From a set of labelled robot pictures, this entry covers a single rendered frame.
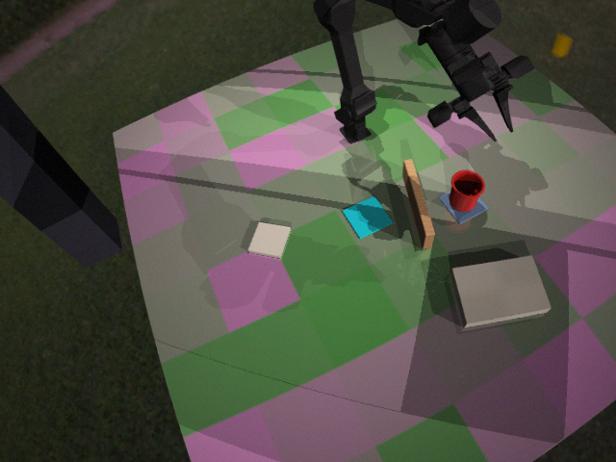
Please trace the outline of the red cup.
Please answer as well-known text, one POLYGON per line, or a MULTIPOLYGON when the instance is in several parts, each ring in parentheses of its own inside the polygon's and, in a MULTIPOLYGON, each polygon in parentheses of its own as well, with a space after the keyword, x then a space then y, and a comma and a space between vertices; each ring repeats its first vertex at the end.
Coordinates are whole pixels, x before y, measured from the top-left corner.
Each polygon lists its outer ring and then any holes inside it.
POLYGON ((452 188, 449 195, 449 202, 452 207, 460 212, 472 210, 480 195, 485 191, 482 177, 475 172, 463 169, 457 171, 451 177, 450 181, 452 188))

